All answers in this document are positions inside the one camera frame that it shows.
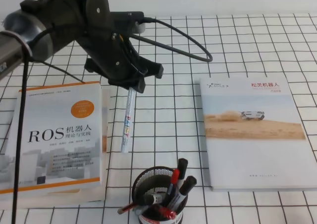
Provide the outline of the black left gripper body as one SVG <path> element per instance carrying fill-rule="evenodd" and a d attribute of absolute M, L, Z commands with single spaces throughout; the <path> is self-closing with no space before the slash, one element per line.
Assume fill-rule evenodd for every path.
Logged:
<path fill-rule="evenodd" d="M 85 69 L 108 79 L 110 85 L 130 88 L 130 82 L 143 77 L 146 64 L 160 64 L 140 56 L 129 35 L 112 28 L 89 26 L 81 37 L 81 47 L 90 56 Z"/>

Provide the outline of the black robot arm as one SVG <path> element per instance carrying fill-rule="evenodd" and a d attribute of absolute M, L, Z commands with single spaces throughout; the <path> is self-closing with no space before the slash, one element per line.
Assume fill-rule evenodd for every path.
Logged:
<path fill-rule="evenodd" d="M 0 75 L 25 61 L 44 62 L 76 41 L 89 56 L 88 72 L 142 93 L 146 77 L 163 75 L 163 66 L 141 57 L 130 42 L 144 31 L 144 18 L 141 11 L 112 12 L 108 0 L 24 0 L 4 20 Z"/>

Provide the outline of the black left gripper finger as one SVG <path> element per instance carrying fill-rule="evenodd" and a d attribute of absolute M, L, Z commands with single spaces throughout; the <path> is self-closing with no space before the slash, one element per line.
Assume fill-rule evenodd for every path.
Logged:
<path fill-rule="evenodd" d="M 144 77 L 139 77 L 130 82 L 129 87 L 133 88 L 138 93 L 144 93 L 146 84 Z"/>
<path fill-rule="evenodd" d="M 155 78 L 162 78 L 163 66 L 161 64 L 146 64 L 144 66 L 145 74 L 143 77 L 154 76 Z"/>

